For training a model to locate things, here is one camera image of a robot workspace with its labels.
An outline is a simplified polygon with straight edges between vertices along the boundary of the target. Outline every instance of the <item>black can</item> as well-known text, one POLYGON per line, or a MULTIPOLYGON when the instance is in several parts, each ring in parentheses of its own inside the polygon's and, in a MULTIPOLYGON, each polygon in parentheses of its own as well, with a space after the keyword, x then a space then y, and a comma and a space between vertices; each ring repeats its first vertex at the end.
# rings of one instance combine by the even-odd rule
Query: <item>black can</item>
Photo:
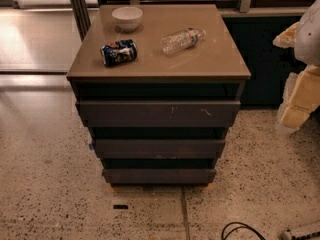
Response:
POLYGON ((113 66, 124 62, 133 61, 137 58, 137 46, 134 41, 120 40, 107 44, 101 48, 103 63, 113 66))

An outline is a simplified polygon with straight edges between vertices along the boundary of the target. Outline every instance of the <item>wire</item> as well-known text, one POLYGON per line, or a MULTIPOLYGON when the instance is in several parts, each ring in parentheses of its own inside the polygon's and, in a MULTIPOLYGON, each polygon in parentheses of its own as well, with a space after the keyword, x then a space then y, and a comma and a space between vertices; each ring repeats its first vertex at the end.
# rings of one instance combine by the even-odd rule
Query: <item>wire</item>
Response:
POLYGON ((248 230, 252 231, 253 233, 255 233, 255 234, 259 237, 260 240, 266 240, 257 230, 255 230, 254 228, 252 228, 252 227, 250 227, 249 225, 244 224, 244 223, 242 223, 242 222, 231 222, 231 223, 227 224, 227 225, 223 228, 223 230, 222 230, 221 240, 227 240, 227 238, 228 238, 233 232, 235 232, 235 231, 238 230, 238 229, 242 229, 242 228, 248 229, 248 230), (231 226, 231 225, 236 225, 236 224, 241 225, 241 226, 235 227, 235 228, 232 229, 226 236, 224 236, 226 229, 227 229, 229 226, 231 226))

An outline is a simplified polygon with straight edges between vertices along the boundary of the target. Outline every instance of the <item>white bowl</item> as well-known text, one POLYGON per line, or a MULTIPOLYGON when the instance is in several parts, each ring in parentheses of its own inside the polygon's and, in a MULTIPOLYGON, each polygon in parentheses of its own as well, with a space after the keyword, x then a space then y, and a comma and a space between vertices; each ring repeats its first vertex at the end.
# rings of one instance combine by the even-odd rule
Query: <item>white bowl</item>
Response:
POLYGON ((112 17, 123 31, 131 32, 139 26, 142 11, 137 7, 121 7, 112 12, 112 17))

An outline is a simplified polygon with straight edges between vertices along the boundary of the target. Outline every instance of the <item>drawer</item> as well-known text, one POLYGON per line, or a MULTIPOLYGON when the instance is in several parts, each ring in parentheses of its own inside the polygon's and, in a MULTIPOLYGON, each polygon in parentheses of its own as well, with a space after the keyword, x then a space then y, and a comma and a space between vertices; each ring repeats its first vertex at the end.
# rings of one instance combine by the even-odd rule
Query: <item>drawer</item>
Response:
POLYGON ((239 101, 81 101, 88 127, 230 127, 239 101))
POLYGON ((209 184, 214 169, 104 169, 111 184, 209 184))
POLYGON ((93 142, 99 158, 216 158, 224 140, 97 139, 93 142))

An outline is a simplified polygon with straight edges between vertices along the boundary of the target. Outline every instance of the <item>brown countertop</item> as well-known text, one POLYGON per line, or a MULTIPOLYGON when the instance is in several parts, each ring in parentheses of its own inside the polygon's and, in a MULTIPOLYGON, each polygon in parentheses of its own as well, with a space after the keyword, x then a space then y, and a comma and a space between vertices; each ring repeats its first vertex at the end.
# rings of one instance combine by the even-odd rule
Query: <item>brown countertop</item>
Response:
POLYGON ((250 72, 215 5, 138 5, 143 11, 139 28, 124 33, 115 28, 111 13, 120 6, 101 6, 67 78, 103 79, 249 79, 250 72), (173 57, 160 50, 160 39, 188 27, 204 29, 204 41, 173 57), (100 48, 110 42, 133 39, 138 58, 106 67, 100 48))

